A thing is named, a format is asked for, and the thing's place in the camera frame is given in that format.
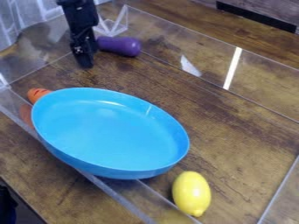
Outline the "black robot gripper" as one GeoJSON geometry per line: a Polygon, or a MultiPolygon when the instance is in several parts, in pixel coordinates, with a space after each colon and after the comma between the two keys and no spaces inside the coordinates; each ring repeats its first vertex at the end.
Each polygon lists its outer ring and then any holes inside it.
{"type": "Polygon", "coordinates": [[[98,14],[93,0],[56,0],[69,25],[69,48],[78,65],[93,67],[97,43],[92,27],[98,24],[98,14]]]}

